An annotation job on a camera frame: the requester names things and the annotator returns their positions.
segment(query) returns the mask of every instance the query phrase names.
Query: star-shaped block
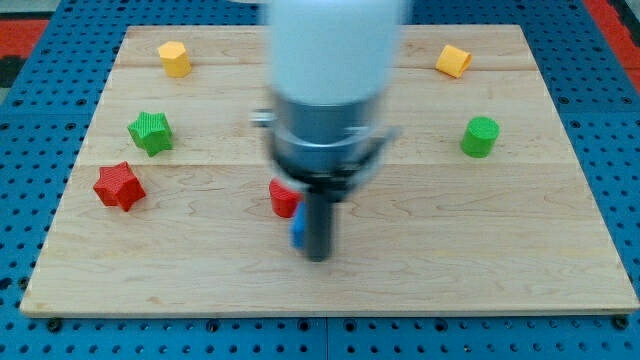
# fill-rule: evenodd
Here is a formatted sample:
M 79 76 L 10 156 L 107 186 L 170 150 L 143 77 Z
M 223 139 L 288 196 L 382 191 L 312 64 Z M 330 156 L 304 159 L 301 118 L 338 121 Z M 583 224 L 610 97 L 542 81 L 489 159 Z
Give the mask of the star-shaped block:
M 145 149 L 149 156 L 173 149 L 171 128 L 164 113 L 141 112 L 127 129 L 136 146 Z
M 124 211 L 129 211 L 134 202 L 146 195 L 126 161 L 100 167 L 100 178 L 93 190 L 105 206 L 120 206 Z
M 167 41 L 158 48 L 158 54 L 167 76 L 181 78 L 191 72 L 191 63 L 183 43 Z

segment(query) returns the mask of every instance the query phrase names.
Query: blue block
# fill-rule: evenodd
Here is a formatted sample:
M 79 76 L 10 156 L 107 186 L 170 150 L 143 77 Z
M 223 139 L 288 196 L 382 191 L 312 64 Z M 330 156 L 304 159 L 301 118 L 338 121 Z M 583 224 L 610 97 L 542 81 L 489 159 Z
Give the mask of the blue block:
M 305 209 L 306 206 L 304 205 L 304 202 L 298 203 L 296 212 L 293 214 L 293 221 L 289 227 L 289 230 L 291 231 L 291 246 L 298 250 L 302 250 L 304 248 Z

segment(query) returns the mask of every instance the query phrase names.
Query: wooden board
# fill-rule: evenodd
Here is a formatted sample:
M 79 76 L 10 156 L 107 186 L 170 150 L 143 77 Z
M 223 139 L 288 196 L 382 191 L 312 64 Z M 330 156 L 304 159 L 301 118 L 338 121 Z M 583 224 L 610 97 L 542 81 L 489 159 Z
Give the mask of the wooden board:
M 375 180 L 340 204 L 335 255 L 289 246 L 269 203 L 259 27 L 132 27 L 22 301 L 35 317 L 484 316 L 626 313 L 638 299 L 518 26 L 407 27 L 384 118 L 403 135 Z M 183 41 L 193 72 L 164 75 Z M 434 70 L 454 44 L 461 79 Z M 125 129 L 165 112 L 172 151 Z M 495 118 L 493 153 L 459 149 Z M 130 212 L 91 189 L 127 160 L 147 197 Z

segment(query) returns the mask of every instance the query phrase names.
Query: green star block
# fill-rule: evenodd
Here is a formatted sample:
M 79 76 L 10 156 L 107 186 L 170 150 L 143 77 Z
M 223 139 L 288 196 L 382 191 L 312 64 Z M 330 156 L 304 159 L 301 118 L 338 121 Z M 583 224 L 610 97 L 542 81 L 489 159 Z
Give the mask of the green star block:
M 145 149 L 149 156 L 162 150 L 171 150 L 171 128 L 164 113 L 141 112 L 138 119 L 127 126 L 137 147 Z

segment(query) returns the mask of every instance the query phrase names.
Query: blue pegboard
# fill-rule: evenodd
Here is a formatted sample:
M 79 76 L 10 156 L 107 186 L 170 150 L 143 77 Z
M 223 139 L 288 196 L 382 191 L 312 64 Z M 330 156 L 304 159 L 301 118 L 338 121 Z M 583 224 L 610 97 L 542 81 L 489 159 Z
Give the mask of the blue pegboard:
M 640 318 L 34 320 L 19 302 L 128 25 L 254 25 L 224 0 L 63 0 L 0 108 L 0 358 L 635 359 Z M 415 0 L 520 24 L 640 290 L 640 99 L 580 1 Z

